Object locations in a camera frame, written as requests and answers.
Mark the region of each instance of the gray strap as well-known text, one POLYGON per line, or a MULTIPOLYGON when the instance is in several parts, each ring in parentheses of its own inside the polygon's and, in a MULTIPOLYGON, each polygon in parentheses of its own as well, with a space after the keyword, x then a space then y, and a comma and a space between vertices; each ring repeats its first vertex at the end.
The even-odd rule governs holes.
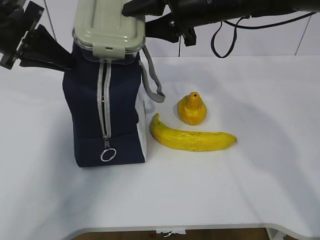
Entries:
POLYGON ((159 104, 163 103, 165 101, 165 99, 166 99, 166 96, 162 92, 161 83, 160 83, 159 78, 158 78, 158 76, 156 74, 154 63, 152 62, 152 58, 150 56, 150 53, 149 53, 147 47, 144 46, 142 48, 142 50, 143 50, 143 53, 144 53, 144 55, 146 57, 146 60, 148 61, 150 77, 153 79, 153 81, 155 82, 155 84, 157 86, 156 93, 152 92, 152 90, 151 90, 151 88, 149 86, 147 70, 146 70, 144 64, 141 61, 139 61, 140 67, 142 69, 142 83, 143 83, 144 89, 146 91, 146 94, 153 101, 155 101, 156 103, 159 103, 159 104))

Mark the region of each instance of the black cable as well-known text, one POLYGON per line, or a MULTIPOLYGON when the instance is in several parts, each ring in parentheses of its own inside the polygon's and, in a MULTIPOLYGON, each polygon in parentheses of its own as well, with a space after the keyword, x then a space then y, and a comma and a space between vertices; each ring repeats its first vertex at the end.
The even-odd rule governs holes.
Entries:
POLYGON ((216 36, 217 34, 220 32, 221 28, 222 28, 222 25, 223 25, 223 22, 221 21, 220 22, 220 27, 219 29, 215 32, 215 34, 213 35, 212 39, 211 39, 211 50, 212 52, 214 53, 214 55, 216 55, 218 58, 220 59, 224 59, 226 57, 228 57, 232 51, 234 50, 235 48, 235 45, 236 45, 236 41, 237 41, 237 38, 238 38, 238 33, 237 33, 237 29, 238 29, 238 24, 243 20, 243 19, 247 19, 247 17, 241 17, 237 22, 236 24, 234 25, 234 32, 233 32, 233 39, 232 39, 232 43, 231 43, 231 46, 229 48, 229 51, 224 55, 224 56, 221 56, 217 50, 216 50, 216 47, 215 47, 215 40, 216 40, 216 36))
POLYGON ((277 22, 277 23, 273 23, 273 24, 268 24, 268 25, 262 25, 262 26, 243 26, 243 25, 236 25, 230 21, 224 21, 226 24, 232 26, 232 27, 237 27, 239 29, 247 29, 247 30, 257 30, 257 29, 267 29, 267 28, 272 28, 272 27, 277 27, 277 26, 281 26, 281 25, 285 25, 285 24, 290 24, 296 21, 299 21, 301 19, 305 19, 308 18, 312 15, 316 14, 316 12, 310 12, 308 14, 290 19, 290 20, 286 20, 286 21, 281 21, 281 22, 277 22))
POLYGON ((228 56, 232 53, 232 51, 234 50, 234 48, 235 48, 236 41, 237 41, 237 38, 238 38, 237 29, 257 30, 257 29, 272 28, 272 27, 277 27, 277 26, 281 26, 281 25, 285 25, 285 24, 290 24, 290 23, 299 21, 299 20, 301 20, 301 19, 308 18, 308 17, 310 17, 310 16, 312 16, 312 15, 314 15, 314 14, 316 14, 316 12, 310 12, 310 13, 308 13, 308 14, 305 14, 305 15, 302 15, 302 16, 299 16, 299 17, 296 17, 296 18, 287 20, 287 21, 281 21, 281 22, 277 22, 277 23, 273 23, 273 24, 268 24, 268 25, 262 25, 262 26, 243 26, 243 25, 239 25, 239 23, 240 23, 243 19, 248 19, 248 17, 241 17, 241 18, 236 22, 236 24, 234 24, 234 23, 232 23, 232 22, 229 22, 229 21, 223 21, 224 23, 226 23, 226 24, 234 27, 233 39, 232 39, 231 47, 230 47, 229 51, 226 53, 226 55, 224 55, 224 56, 221 56, 221 55, 217 52, 216 47, 215 47, 216 36, 217 36, 217 34, 220 32, 220 30, 221 30, 221 28, 222 28, 222 25, 223 25, 223 22, 221 21, 221 22, 220 22, 220 27, 219 27, 219 29, 215 32, 215 34, 213 35, 213 37, 212 37, 212 39, 211 39, 211 50, 212 50, 212 52, 214 53, 214 55, 216 55, 218 58, 224 59, 224 58, 228 57, 228 56))

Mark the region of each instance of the yellow banana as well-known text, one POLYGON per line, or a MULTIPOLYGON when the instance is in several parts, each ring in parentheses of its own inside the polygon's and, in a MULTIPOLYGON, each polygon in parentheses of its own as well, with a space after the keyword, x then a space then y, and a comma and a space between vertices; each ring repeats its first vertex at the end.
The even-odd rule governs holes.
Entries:
POLYGON ((172 149, 192 152, 216 151, 229 148, 237 138, 225 132, 182 131, 167 127, 159 120, 159 113, 153 116, 150 132, 155 140, 172 149))

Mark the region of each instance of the yellow pear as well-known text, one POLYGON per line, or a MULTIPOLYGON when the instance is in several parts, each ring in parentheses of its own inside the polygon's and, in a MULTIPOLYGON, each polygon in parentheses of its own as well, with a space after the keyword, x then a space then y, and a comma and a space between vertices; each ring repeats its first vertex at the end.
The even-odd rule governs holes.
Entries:
POLYGON ((199 93, 191 92, 178 103, 178 114, 183 122, 199 125, 207 116, 207 108, 199 93))

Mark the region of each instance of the food container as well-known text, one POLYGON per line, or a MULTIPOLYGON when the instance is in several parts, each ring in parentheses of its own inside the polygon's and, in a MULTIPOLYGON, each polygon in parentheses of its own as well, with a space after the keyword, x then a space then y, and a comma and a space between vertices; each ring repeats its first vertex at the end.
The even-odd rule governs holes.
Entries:
POLYGON ((145 44, 145 17, 122 15, 130 0, 78 0, 73 39, 94 62, 131 63, 145 44))

